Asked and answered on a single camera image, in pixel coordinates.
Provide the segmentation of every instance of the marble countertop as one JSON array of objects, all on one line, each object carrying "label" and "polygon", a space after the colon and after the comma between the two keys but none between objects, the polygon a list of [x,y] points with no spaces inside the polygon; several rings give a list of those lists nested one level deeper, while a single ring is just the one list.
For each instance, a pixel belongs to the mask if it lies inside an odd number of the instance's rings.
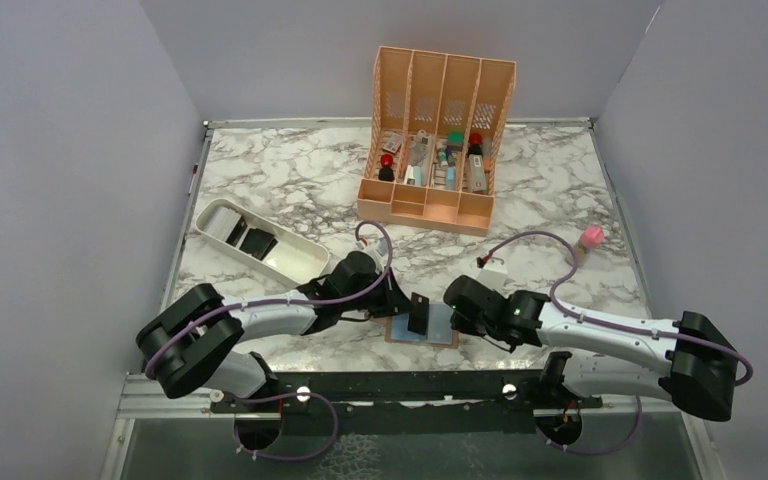
[{"label": "marble countertop", "polygon": [[[359,221],[356,195],[368,155],[370,128],[218,129],[214,132],[193,218],[220,197],[281,224],[323,246],[331,265],[354,249]],[[477,274],[475,257],[511,234],[543,229],[574,241],[588,225],[606,240],[559,296],[582,307],[648,316],[629,261],[602,169],[585,127],[509,126],[497,163],[496,206],[486,238],[388,225],[393,269],[402,289],[442,298],[460,274]],[[374,236],[369,229],[369,236]],[[550,239],[523,239],[501,250],[509,291],[548,292],[569,270],[563,247]],[[210,282],[225,295],[286,291],[205,243],[192,222],[186,233],[174,298]],[[522,346],[508,354],[476,337],[460,336],[457,349],[384,341],[377,322],[347,323],[307,337],[276,336],[238,345],[263,355],[275,371],[370,371],[531,368],[548,349]]]}]

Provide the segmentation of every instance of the glass panel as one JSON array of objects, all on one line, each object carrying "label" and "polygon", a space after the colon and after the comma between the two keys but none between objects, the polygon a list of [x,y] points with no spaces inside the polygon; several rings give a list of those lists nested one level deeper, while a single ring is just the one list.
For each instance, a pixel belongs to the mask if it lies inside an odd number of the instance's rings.
[{"label": "glass panel", "polygon": [[[629,432],[632,415],[585,417],[580,448],[605,448]],[[204,479],[699,479],[679,413],[646,414],[627,449],[602,457],[564,454],[537,435],[344,435],[327,454],[281,463],[237,455],[227,419],[139,420],[123,478]],[[281,437],[271,453],[303,454],[326,437]]]}]

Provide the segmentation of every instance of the gray wall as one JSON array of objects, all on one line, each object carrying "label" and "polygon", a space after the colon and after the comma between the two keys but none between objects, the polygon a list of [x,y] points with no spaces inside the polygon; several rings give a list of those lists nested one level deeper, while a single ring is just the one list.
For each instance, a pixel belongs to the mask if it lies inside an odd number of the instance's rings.
[{"label": "gray wall", "polygon": [[99,474],[200,127],[136,0],[0,0],[0,479]]},{"label": "gray wall", "polygon": [[659,3],[142,0],[209,119],[368,117],[379,45],[516,60],[510,116],[595,116]]},{"label": "gray wall", "polygon": [[768,1],[668,0],[597,124],[657,315],[697,310],[755,364],[713,425],[768,478]]}]

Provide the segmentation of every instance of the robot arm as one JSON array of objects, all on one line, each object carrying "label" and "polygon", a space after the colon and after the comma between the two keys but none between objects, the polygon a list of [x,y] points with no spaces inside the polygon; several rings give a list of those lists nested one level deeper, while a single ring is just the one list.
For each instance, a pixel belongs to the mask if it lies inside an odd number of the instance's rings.
[{"label": "robot arm", "polygon": [[[733,350],[703,315],[685,312],[680,321],[651,320],[559,302],[578,314],[575,317],[544,294],[518,290],[505,298],[481,281],[499,288],[498,277],[491,276],[493,281],[488,282],[488,275],[479,275],[478,280],[460,276],[452,282],[443,296],[455,312],[452,328],[503,341],[511,351],[523,344],[576,349],[551,354],[546,365],[559,396],[653,397],[706,420],[731,418],[737,361],[674,338],[689,335]],[[586,322],[585,316],[598,318],[599,323]]]},{"label": "robot arm", "polygon": [[[223,297],[212,285],[190,289],[137,334],[137,346],[170,399],[200,387],[238,397],[265,396],[275,376],[254,352],[239,354],[237,343],[272,335],[310,335],[334,326],[346,312],[365,312],[367,318],[390,317],[412,308],[392,272],[362,297],[337,304],[372,285],[383,262],[381,249],[359,245],[333,272],[284,294],[261,297]],[[212,315],[207,321],[203,316]],[[191,323],[201,326],[188,331]]]}]

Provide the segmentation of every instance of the metal frame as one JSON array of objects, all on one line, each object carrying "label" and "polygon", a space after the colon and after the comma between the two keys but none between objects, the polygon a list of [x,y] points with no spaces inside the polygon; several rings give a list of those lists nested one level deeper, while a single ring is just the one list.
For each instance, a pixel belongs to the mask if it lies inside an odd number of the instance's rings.
[{"label": "metal frame", "polygon": [[[511,118],[508,124],[512,125],[531,125],[531,126],[554,126],[554,127],[585,127],[589,130],[591,141],[595,149],[596,157],[602,169],[602,174],[607,184],[611,202],[617,211],[619,223],[622,229],[623,239],[629,249],[632,259],[632,270],[638,284],[641,287],[644,305],[649,311],[649,298],[651,298],[648,285],[643,276],[643,269],[640,264],[637,252],[634,249],[633,236],[628,227],[628,221],[622,209],[622,203],[617,195],[610,173],[599,152],[594,132],[595,119],[574,118],[574,119],[527,119]],[[206,121],[205,138],[202,144],[201,155],[198,160],[198,170],[193,184],[190,198],[187,202],[186,213],[179,233],[179,242],[173,254],[172,263],[169,269],[166,285],[162,293],[162,302],[160,311],[165,309],[171,301],[174,292],[175,280],[177,279],[178,268],[180,267],[181,254],[186,243],[186,233],[192,220],[195,209],[195,200],[201,186],[204,167],[210,151],[210,145],[213,140],[214,131],[218,128],[315,128],[315,127],[360,127],[371,124],[369,117],[360,118],[296,118],[296,119],[263,119],[263,120],[223,120]],[[118,480],[121,478],[131,437],[134,431],[134,424],[138,419],[156,419],[156,418],[262,418],[264,420],[274,419],[277,416],[274,413],[212,413],[210,411],[210,390],[198,389],[192,395],[169,400],[163,394],[160,385],[154,381],[145,378],[144,375],[128,374],[125,378],[125,384],[120,398],[119,408],[111,435],[110,446],[105,459],[101,475],[102,480]],[[625,414],[632,413],[636,408],[635,402],[627,397],[603,397],[604,408],[588,410],[587,415],[605,415],[605,414]],[[676,408],[660,400],[643,399],[642,406],[645,412],[676,412]],[[547,415],[559,413],[559,410],[535,410],[535,415]],[[696,464],[699,468],[702,478],[706,480],[725,480],[726,475],[720,462],[716,446],[712,441],[706,424],[703,420],[690,415],[681,414],[687,435],[693,449]]]}]

